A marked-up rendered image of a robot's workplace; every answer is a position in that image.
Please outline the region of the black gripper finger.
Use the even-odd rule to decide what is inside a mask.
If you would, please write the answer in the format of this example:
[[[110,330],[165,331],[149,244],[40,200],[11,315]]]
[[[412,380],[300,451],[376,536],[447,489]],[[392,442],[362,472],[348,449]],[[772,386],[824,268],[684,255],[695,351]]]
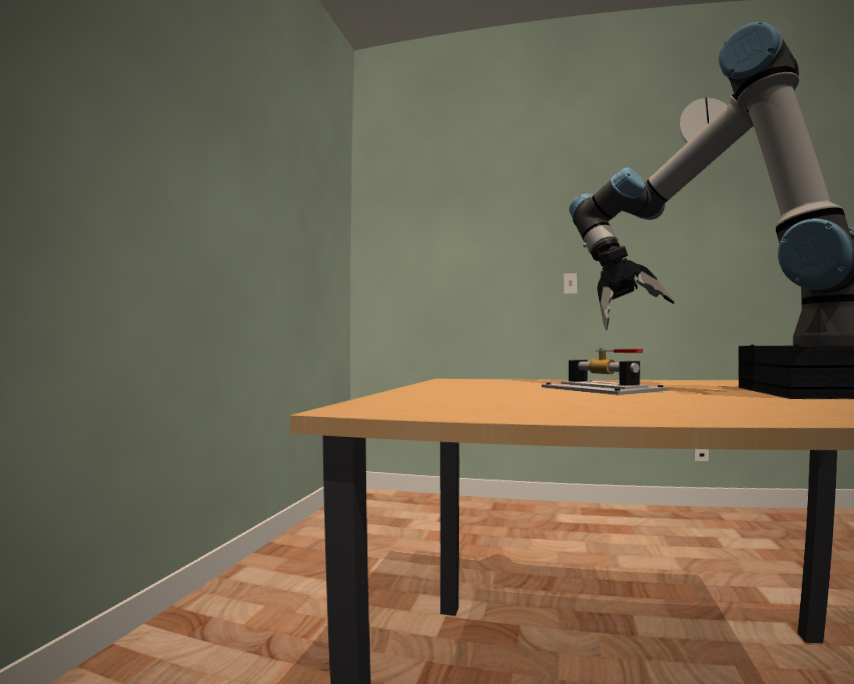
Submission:
[[[613,291],[609,288],[609,284],[605,278],[604,274],[601,274],[601,278],[598,282],[597,291],[600,303],[600,309],[602,314],[602,320],[605,327],[605,330],[608,328],[609,317],[608,313],[610,311],[609,303],[613,299]]]
[[[659,294],[661,294],[664,299],[674,304],[674,300],[671,295],[667,292],[667,290],[662,286],[662,284],[657,280],[657,278],[651,273],[649,269],[647,269],[643,265],[636,264],[633,261],[631,263],[635,267],[634,274],[636,277],[638,277],[638,279],[636,280],[638,284],[647,289],[649,294],[651,294],[652,296],[657,297]]]

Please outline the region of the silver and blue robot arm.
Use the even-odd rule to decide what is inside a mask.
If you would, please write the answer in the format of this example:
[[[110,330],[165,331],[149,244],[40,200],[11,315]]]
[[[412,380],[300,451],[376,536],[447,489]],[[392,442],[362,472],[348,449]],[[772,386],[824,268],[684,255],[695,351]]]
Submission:
[[[609,221],[621,211],[661,216],[670,198],[754,127],[781,215],[778,261],[801,287],[793,346],[854,346],[854,228],[830,201],[794,93],[798,63],[779,30],[755,22],[728,37],[719,65],[734,92],[730,103],[655,174],[644,183],[624,168],[593,196],[571,202],[583,246],[591,254],[604,240],[618,241]]]

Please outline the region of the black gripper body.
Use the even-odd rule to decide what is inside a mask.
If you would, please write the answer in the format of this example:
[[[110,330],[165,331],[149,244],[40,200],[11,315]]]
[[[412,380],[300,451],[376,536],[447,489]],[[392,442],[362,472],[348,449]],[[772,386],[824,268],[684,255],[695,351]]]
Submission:
[[[593,259],[595,261],[599,261],[598,254],[607,252],[608,249],[613,247],[613,246],[620,247],[620,245],[616,239],[607,239],[607,240],[604,240],[604,241],[598,243],[591,251],[591,255],[592,255]],[[638,285],[634,279],[635,267],[633,266],[633,264],[631,262],[632,262],[631,260],[627,260],[627,258],[624,258],[619,263],[605,263],[605,264],[600,263],[601,266],[603,266],[602,267],[603,271],[601,271],[601,274],[604,274],[605,280],[608,283],[611,283],[611,284],[609,284],[609,287],[613,290],[613,294],[614,294],[613,299],[616,299],[618,297],[621,297],[623,295],[626,295],[628,293],[633,292],[634,286],[637,290]],[[634,285],[633,285],[633,280],[634,280]]]

